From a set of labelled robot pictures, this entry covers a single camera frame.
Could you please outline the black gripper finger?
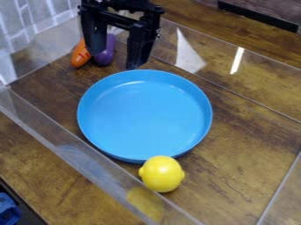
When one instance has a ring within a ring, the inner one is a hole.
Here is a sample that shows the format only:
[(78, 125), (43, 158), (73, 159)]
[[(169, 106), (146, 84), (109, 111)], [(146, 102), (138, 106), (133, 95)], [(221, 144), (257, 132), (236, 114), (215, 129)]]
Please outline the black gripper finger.
[(106, 49), (108, 13), (105, 11), (81, 11), (85, 43), (92, 55)]
[(156, 23), (138, 21), (130, 25), (126, 69), (137, 69), (148, 62), (152, 55), (154, 42), (160, 36), (160, 21)]

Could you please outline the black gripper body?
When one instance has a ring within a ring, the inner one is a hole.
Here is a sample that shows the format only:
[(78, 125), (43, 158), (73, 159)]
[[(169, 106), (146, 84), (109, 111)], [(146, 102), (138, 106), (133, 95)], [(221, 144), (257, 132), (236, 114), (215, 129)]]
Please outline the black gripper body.
[(138, 22), (153, 31), (159, 31), (164, 13), (163, 7), (152, 0), (82, 0), (80, 5), (85, 31), (96, 31), (102, 25), (114, 25), (129, 30)]

